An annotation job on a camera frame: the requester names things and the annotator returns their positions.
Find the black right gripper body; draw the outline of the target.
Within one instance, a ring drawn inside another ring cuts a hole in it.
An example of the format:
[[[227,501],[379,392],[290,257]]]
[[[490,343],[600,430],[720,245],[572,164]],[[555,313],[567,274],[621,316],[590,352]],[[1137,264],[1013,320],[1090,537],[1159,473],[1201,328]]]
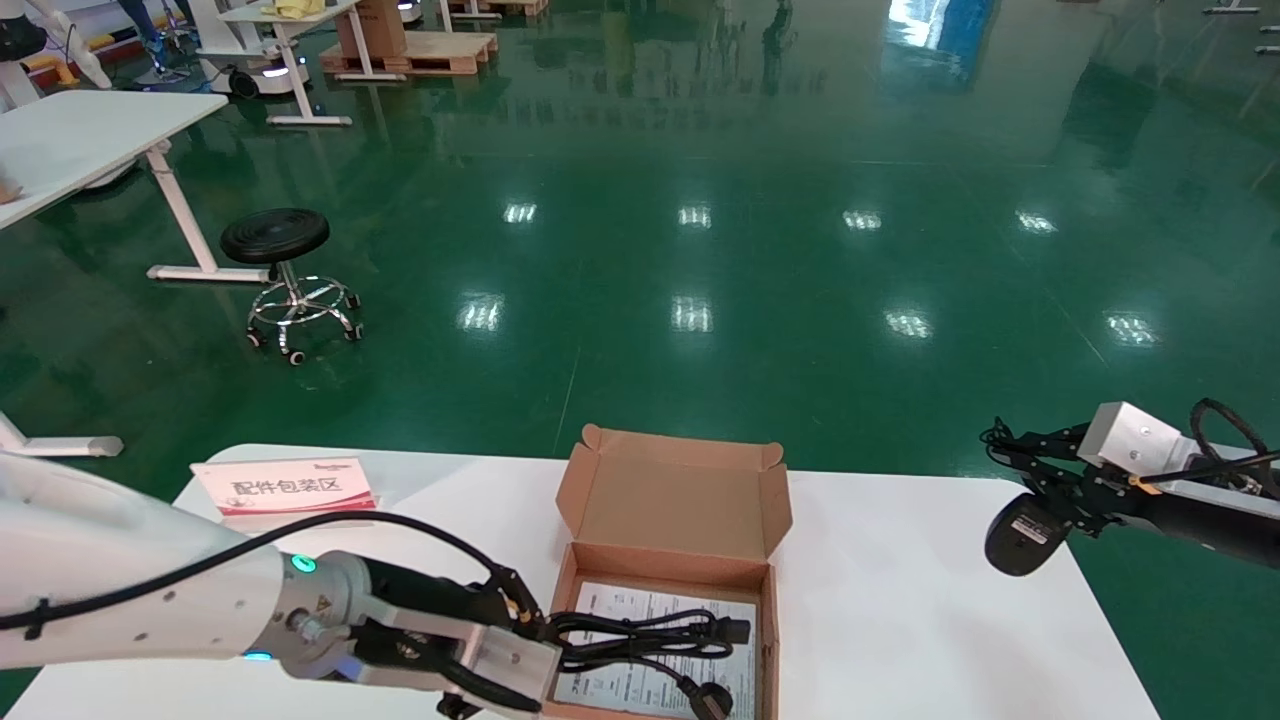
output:
[[[1188,541],[1216,553],[1279,569],[1279,501],[1263,495],[1167,480],[1133,493],[1121,523],[1157,536]]]

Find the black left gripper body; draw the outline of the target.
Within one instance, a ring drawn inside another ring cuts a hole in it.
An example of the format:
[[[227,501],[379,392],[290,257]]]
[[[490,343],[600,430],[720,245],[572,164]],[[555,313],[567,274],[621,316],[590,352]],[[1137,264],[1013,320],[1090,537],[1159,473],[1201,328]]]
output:
[[[374,559],[364,559],[362,562],[372,597],[394,607],[507,630],[515,628],[506,597],[494,585],[475,582],[462,585]]]

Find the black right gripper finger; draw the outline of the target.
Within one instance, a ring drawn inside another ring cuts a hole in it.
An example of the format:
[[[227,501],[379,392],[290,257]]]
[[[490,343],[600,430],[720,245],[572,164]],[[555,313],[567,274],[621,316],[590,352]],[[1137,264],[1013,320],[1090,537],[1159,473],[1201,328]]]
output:
[[[1037,503],[1068,530],[1097,537],[1106,527],[1135,514],[1137,496],[1097,475],[1069,470],[1034,470],[1030,491]]]
[[[996,418],[993,425],[983,432],[983,446],[991,460],[1009,469],[1030,466],[1030,461],[1041,459],[1076,462],[1080,460],[1079,445],[1088,428],[1085,421],[1048,433],[1015,436],[1001,418]]]

